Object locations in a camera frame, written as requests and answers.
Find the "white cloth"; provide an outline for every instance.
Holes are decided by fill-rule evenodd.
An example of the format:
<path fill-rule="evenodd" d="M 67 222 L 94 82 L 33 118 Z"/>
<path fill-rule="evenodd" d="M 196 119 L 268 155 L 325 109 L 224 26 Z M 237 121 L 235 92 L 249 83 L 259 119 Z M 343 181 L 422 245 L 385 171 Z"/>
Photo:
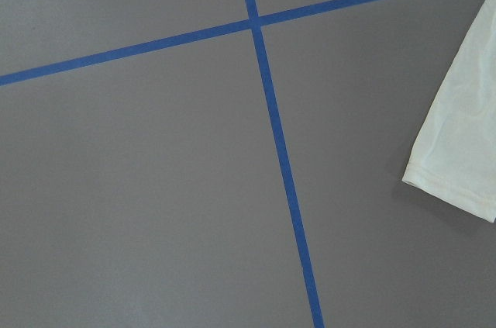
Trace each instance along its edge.
<path fill-rule="evenodd" d="M 496 0 L 486 0 L 432 103 L 402 179 L 496 218 Z"/>

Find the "white fabric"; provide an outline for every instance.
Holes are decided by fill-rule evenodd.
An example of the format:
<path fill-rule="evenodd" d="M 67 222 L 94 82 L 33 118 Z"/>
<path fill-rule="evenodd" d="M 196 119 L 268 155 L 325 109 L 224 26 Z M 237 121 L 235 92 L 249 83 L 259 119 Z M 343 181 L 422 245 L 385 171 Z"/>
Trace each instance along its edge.
<path fill-rule="evenodd" d="M 403 182 L 496 218 L 496 0 L 486 0 L 432 103 Z"/>

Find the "white sleeve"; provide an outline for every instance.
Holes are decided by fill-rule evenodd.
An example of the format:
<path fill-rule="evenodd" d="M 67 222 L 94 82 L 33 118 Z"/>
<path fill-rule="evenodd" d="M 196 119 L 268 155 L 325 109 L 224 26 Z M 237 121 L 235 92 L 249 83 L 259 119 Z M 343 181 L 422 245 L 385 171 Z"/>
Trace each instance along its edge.
<path fill-rule="evenodd" d="M 485 1 L 448 70 L 403 182 L 494 222 L 496 0 Z"/>

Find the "gray floor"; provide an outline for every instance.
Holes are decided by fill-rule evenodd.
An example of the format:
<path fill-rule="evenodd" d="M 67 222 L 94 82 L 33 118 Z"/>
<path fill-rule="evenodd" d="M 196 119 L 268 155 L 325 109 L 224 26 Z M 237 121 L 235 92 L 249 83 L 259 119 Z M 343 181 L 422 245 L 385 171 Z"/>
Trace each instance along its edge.
<path fill-rule="evenodd" d="M 0 74 L 247 18 L 0 1 Z M 401 183 L 482 2 L 263 28 L 327 327 L 494 325 L 494 225 Z M 263 93 L 249 31 L 0 87 L 0 326 L 312 327 Z"/>

